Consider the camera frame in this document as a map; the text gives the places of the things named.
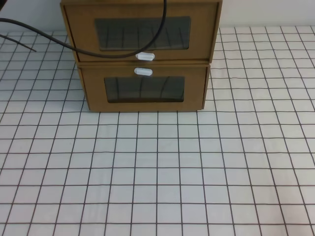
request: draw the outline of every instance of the grid mat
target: grid mat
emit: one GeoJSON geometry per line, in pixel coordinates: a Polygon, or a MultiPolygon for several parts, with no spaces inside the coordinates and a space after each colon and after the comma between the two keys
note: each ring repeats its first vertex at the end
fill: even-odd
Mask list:
{"type": "Polygon", "coordinates": [[[314,31],[222,28],[203,111],[104,114],[9,33],[38,52],[0,45],[0,235],[314,236],[314,31]]]}

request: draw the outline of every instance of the transparent window panel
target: transparent window panel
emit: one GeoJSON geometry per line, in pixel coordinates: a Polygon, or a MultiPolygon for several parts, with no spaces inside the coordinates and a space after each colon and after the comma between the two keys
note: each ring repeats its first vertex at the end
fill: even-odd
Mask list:
{"type": "MultiPolygon", "coordinates": [[[[161,18],[95,19],[101,51],[137,50],[152,40],[161,18]]],[[[188,49],[190,17],[167,17],[151,50],[188,49]]]]}
{"type": "Polygon", "coordinates": [[[109,77],[104,79],[109,103],[183,102],[185,78],[109,77]]]}

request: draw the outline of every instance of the white wall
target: white wall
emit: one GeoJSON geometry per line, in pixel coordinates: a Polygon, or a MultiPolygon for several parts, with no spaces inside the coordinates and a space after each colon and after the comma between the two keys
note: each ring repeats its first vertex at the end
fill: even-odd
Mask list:
{"type": "MultiPolygon", "coordinates": [[[[41,30],[63,30],[60,0],[9,0],[0,17],[41,30]]],[[[315,0],[223,0],[221,26],[315,25],[315,0]]],[[[0,31],[21,28],[0,24],[0,31]]]]}

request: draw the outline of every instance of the drawer front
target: drawer front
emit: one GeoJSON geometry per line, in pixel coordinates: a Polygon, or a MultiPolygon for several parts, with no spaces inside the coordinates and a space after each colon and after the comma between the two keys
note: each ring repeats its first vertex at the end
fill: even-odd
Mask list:
{"type": "MultiPolygon", "coordinates": [[[[155,60],[199,59],[209,61],[213,51],[218,2],[169,4],[160,37],[147,52],[155,60]]],[[[127,54],[145,46],[160,25],[161,4],[66,5],[65,14],[75,47],[106,55],[127,54]]],[[[78,54],[78,61],[102,59],[78,54]]]]}
{"type": "Polygon", "coordinates": [[[89,108],[96,112],[202,109],[207,67],[81,68],[89,108]],[[152,72],[151,76],[141,75],[152,72]]]}

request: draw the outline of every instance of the drawer pull tab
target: drawer pull tab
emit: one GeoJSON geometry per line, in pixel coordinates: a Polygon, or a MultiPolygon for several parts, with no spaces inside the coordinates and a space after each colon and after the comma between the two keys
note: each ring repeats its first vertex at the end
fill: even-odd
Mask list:
{"type": "Polygon", "coordinates": [[[138,60],[153,61],[156,56],[153,53],[138,53],[136,54],[136,57],[138,60]]]}
{"type": "Polygon", "coordinates": [[[135,68],[134,72],[137,75],[144,75],[144,76],[151,76],[153,74],[153,71],[151,69],[146,69],[146,68],[135,68]]]}

